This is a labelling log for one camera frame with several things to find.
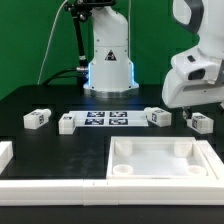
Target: white cube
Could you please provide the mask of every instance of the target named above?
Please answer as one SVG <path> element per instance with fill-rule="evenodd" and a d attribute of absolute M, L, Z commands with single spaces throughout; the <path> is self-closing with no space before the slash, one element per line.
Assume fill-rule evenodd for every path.
<path fill-rule="evenodd" d="M 211 134 L 214 121 L 201 113 L 193 113 L 192 118 L 187 121 L 187 126 L 200 134 Z"/>
<path fill-rule="evenodd" d="M 58 125 L 60 135 L 72 135 L 76 127 L 75 114 L 63 114 Z"/>
<path fill-rule="evenodd" d="M 23 116 L 24 128 L 36 130 L 44 124 L 48 123 L 51 111 L 49 109 L 37 109 Z"/>
<path fill-rule="evenodd" d="M 159 107 L 145 108 L 145 114 L 149 122 L 152 122 L 159 127 L 170 126 L 172 122 L 172 114 L 162 110 Z"/>

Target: white robot casing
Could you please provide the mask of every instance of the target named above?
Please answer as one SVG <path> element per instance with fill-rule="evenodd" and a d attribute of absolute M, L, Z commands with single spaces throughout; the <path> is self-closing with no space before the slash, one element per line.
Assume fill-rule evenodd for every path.
<path fill-rule="evenodd" d="M 123 97 L 138 92 L 128 57 L 128 22 L 111 7 L 92 10 L 94 58 L 89 64 L 87 95 Z"/>
<path fill-rule="evenodd" d="M 183 26 L 192 22 L 189 0 L 174 0 L 173 14 Z M 191 1 L 203 4 L 197 32 L 199 44 L 172 58 L 162 97 L 170 108 L 224 101 L 224 1 Z"/>

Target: table surface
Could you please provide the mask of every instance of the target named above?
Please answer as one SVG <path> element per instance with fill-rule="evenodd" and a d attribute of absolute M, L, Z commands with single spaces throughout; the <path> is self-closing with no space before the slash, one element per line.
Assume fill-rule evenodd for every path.
<path fill-rule="evenodd" d="M 224 116 L 217 105 L 192 108 L 193 112 L 215 120 L 214 133 L 200 135 L 187 127 L 182 109 L 170 110 L 163 104 L 161 91 L 161 86 L 149 85 L 140 87 L 138 96 L 101 99 L 84 96 L 76 86 L 18 88 L 0 102 L 0 141 L 12 141 L 15 155 L 0 179 L 105 179 L 111 136 L 195 137 L 207 140 L 223 160 Z M 58 134 L 58 121 L 69 111 L 144 110 L 146 107 L 171 112 L 172 126 L 80 127 L 72 136 Z M 25 114 L 46 108 L 52 111 L 47 125 L 36 131 L 24 129 Z M 221 223 L 223 209 L 221 206 L 1 207 L 0 217 L 5 218 L 1 223 L 16 223 L 16 217 L 22 215 L 26 216 L 23 223 L 39 223 L 37 217 L 44 212 L 43 220 L 48 223 L 53 222 L 52 214 L 54 223 L 72 223 L 74 218 L 79 223 Z M 65 221 L 59 214 L 71 219 Z"/>

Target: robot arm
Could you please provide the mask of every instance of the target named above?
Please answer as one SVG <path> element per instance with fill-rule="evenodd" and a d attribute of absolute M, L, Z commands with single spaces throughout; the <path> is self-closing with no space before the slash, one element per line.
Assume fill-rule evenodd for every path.
<path fill-rule="evenodd" d="M 72 14 L 79 46 L 80 71 L 88 82 L 84 92 L 103 98 L 120 98 L 137 94 L 133 63 L 128 57 L 128 22 L 110 6 L 115 0 L 76 0 L 66 9 Z M 92 17 L 94 58 L 88 63 L 84 53 L 80 22 Z"/>
<path fill-rule="evenodd" d="M 186 30 L 197 33 L 204 15 L 202 0 L 174 0 L 174 19 Z"/>
<path fill-rule="evenodd" d="M 175 55 L 162 97 L 170 108 L 224 101 L 224 1 L 174 0 L 173 15 L 198 45 Z"/>

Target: cable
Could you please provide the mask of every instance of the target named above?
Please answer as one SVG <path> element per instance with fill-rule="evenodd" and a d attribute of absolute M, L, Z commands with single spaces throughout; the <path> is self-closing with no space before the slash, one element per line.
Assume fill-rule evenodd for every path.
<path fill-rule="evenodd" d="M 128 3 L 128 56 L 131 59 L 131 8 L 132 8 L 132 0 L 129 0 Z"/>
<path fill-rule="evenodd" d="M 48 85 L 48 83 L 51 82 L 51 80 L 56 79 L 56 78 L 60 78 L 59 77 L 60 75 L 63 75 L 63 74 L 68 73 L 68 72 L 75 72 L 75 71 L 76 71 L 75 68 L 71 68 L 71 69 L 65 69 L 65 70 L 62 70 L 60 72 L 57 72 L 56 74 L 52 75 L 49 79 L 44 81 L 42 85 Z"/>
<path fill-rule="evenodd" d="M 58 22 L 58 17 L 59 17 L 60 12 L 63 9 L 63 7 L 64 7 L 64 5 L 65 5 L 66 2 L 67 2 L 67 0 L 65 0 L 62 3 L 62 5 L 59 7 L 58 12 L 57 12 L 57 14 L 55 16 L 54 23 L 53 23 L 53 26 L 52 26 L 52 29 L 51 29 L 51 34 L 50 34 L 50 37 L 49 37 L 49 40 L 48 40 L 48 45 L 47 45 L 46 53 L 45 53 L 45 56 L 44 56 L 44 60 L 42 62 L 41 69 L 40 69 L 40 74 L 39 74 L 39 78 L 38 78 L 37 85 L 40 85 L 41 78 L 42 78 L 42 75 L 43 75 L 44 66 L 45 66 L 45 63 L 46 63 L 46 60 L 47 60 L 47 57 L 48 57 L 48 53 L 49 53 L 49 50 L 50 50 L 52 38 L 54 36 L 55 28 L 56 28 L 56 25 L 57 25 L 57 22 Z"/>
<path fill-rule="evenodd" d="M 48 83 L 50 83 L 54 79 L 67 79 L 67 78 L 80 78 L 78 75 L 67 75 L 67 76 L 59 76 L 59 77 L 54 77 L 47 79 L 42 85 L 47 86 Z"/>

